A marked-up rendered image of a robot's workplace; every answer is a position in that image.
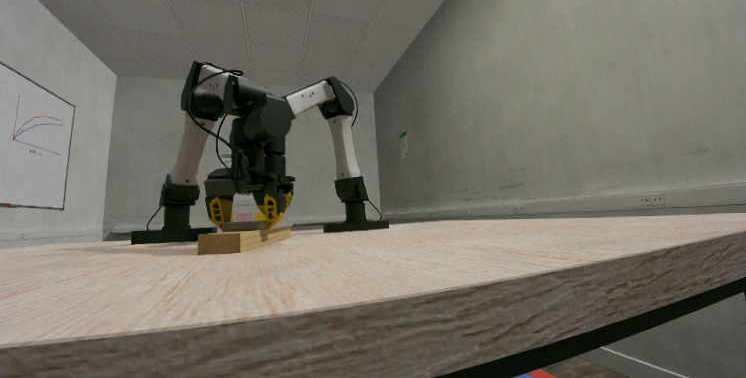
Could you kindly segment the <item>light wooden beam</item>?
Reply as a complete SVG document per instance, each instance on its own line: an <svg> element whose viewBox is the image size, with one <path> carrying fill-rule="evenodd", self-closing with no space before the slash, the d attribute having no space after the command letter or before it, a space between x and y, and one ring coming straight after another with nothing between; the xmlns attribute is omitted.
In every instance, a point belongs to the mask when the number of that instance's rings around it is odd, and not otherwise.
<svg viewBox="0 0 746 378"><path fill-rule="evenodd" d="M291 227L198 235L198 255L243 253L291 238Z"/></svg>

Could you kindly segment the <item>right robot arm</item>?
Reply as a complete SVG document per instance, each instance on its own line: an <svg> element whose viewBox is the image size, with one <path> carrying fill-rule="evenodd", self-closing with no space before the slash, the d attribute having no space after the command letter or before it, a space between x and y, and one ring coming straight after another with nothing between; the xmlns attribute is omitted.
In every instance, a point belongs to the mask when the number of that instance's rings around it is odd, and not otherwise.
<svg viewBox="0 0 746 378"><path fill-rule="evenodd" d="M198 172L209 133L188 116L187 101L197 82L220 71L208 64L193 62L181 95L181 109L186 111L184 134L177 160L167 174L160 195L159 206L167 207L164 208L164 226L162 230L131 231L131 235L217 231L217 227L191 228L189 225L190 206L196 204L200 195ZM287 135L291 118L285 99L275 97L268 86L227 74L212 76L194 90L189 105L196 120L211 131L224 114L238 116L232 120L233 148L263 149L264 144ZM244 156L243 150L238 150L238 154L239 158L232 159L230 168L219 168L207 175L206 196L235 195L251 180L249 174L256 173L257 169L248 167L248 156Z"/></svg>

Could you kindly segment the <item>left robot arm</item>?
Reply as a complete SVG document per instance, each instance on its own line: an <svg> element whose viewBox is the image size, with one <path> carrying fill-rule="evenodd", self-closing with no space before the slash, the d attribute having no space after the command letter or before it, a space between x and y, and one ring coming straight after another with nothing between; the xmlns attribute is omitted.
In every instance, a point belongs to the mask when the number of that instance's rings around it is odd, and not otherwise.
<svg viewBox="0 0 746 378"><path fill-rule="evenodd" d="M389 224L389 220L366 219L363 202L369 201L369 198L357 166L351 132L354 101L336 77L329 77L282 99L286 101L289 114L291 110L291 120L317 105L324 119L328 120L337 165L337 180L334 181L336 194L341 203L345 203L346 220L345 223L323 224L323 228ZM285 155L285 136L264 144L261 150L264 151L264 156Z"/></svg>

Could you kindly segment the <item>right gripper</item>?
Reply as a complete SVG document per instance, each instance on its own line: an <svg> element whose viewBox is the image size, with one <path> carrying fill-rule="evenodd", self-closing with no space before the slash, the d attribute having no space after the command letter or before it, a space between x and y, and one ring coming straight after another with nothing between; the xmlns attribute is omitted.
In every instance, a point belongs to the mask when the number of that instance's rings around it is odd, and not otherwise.
<svg viewBox="0 0 746 378"><path fill-rule="evenodd" d="M248 167L257 169L256 173L249 174L251 180L243 186L247 188L241 188L240 190L258 190L261 186L264 186L266 229L271 230L285 216L287 197L283 195L284 190L278 182L278 175L273 172L264 172L263 150L237 148L234 149L237 155L239 155L238 150L243 150L244 156L248 156ZM234 195L205 197L208 218L221 230L222 223L231 222L233 199ZM274 213L274 218L273 214L270 213Z"/></svg>

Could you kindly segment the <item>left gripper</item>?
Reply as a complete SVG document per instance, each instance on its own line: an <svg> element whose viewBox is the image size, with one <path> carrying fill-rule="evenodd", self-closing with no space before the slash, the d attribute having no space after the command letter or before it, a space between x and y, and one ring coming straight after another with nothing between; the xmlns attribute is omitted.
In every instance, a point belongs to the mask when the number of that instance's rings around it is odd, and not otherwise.
<svg viewBox="0 0 746 378"><path fill-rule="evenodd" d="M278 175L278 182L282 185L284 195L287 197L286 210L289 207L293 196L293 182L295 177L286 176L286 157L278 155L264 156L264 172L273 172ZM253 190L252 194L256 201L257 207L265 215L264 187L260 190Z"/></svg>

